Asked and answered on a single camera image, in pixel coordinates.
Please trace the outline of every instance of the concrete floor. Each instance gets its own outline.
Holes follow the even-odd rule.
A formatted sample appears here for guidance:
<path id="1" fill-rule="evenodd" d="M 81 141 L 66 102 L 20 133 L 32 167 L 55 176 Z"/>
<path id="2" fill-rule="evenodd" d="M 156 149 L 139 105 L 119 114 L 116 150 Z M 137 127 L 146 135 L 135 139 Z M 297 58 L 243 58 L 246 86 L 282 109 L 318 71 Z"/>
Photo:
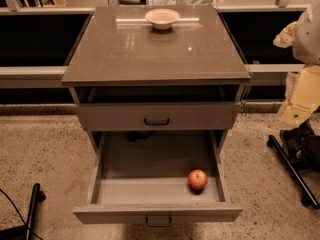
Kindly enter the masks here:
<path id="1" fill-rule="evenodd" d="M 319 114 L 311 124 L 319 134 Z M 319 210 L 300 203 L 299 188 L 266 146 L 280 129 L 275 113 L 250 113 L 239 115 L 229 131 L 221 157 L 231 202 L 243 207 L 234 223 L 81 224 L 72 209 L 85 205 L 96 155 L 72 106 L 0 107 L 1 189 L 26 218 L 32 186 L 41 184 L 47 199 L 39 205 L 35 232 L 46 240 L 319 239 Z M 304 177 L 320 198 L 320 175 Z M 0 207 L 0 229 L 21 224 L 3 195 Z"/>

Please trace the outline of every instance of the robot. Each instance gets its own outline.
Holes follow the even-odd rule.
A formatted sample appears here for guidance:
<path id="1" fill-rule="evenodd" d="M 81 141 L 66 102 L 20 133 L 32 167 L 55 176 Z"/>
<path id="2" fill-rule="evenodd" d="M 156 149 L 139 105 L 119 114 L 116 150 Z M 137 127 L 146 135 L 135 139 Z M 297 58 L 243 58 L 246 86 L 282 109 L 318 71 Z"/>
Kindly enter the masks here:
<path id="1" fill-rule="evenodd" d="M 315 0 L 297 22 L 289 24 L 273 41 L 287 48 L 305 63 L 297 74 L 288 73 L 286 100 L 279 110 L 280 120 L 299 127 L 320 105 L 320 0 Z"/>

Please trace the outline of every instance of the bowl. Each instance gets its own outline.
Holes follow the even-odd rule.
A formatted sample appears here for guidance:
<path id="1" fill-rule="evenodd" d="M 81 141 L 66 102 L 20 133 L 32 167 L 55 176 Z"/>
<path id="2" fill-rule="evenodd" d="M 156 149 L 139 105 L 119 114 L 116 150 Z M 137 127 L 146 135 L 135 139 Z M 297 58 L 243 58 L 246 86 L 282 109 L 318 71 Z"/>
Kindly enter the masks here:
<path id="1" fill-rule="evenodd" d="M 180 18 L 180 15 L 170 9 L 155 9 L 147 12 L 145 18 L 152 23 L 155 29 L 166 30 L 172 27 L 172 24 Z"/>

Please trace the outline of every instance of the red apple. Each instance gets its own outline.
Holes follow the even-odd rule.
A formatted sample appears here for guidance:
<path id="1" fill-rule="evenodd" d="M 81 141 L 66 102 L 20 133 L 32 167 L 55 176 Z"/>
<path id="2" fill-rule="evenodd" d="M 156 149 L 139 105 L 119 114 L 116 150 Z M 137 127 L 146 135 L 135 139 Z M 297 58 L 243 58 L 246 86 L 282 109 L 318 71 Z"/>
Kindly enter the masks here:
<path id="1" fill-rule="evenodd" d="M 189 173 L 188 183 L 193 190 L 202 190 L 207 184 L 207 175 L 202 170 L 193 170 Z"/>

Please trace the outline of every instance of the black cable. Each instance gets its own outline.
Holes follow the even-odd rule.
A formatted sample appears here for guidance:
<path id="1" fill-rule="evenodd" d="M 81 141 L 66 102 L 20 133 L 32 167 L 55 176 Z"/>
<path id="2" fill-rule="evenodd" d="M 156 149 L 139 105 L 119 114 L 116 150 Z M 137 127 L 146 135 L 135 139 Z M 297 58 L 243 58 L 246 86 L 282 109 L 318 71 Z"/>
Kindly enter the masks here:
<path id="1" fill-rule="evenodd" d="M 0 192 L 10 201 L 10 203 L 13 205 L 14 209 L 16 210 L 16 212 L 18 213 L 18 215 L 20 216 L 20 219 L 22 221 L 22 223 L 27 226 L 27 223 L 25 222 L 25 220 L 23 219 L 21 213 L 19 212 L 17 206 L 14 204 L 14 202 L 11 200 L 11 198 L 6 194 L 6 192 L 4 192 L 1 188 L 0 188 Z M 38 236 L 36 233 L 31 232 L 32 235 L 34 235 L 35 237 L 39 238 L 40 240 L 43 240 L 43 238 L 41 238 L 40 236 Z"/>

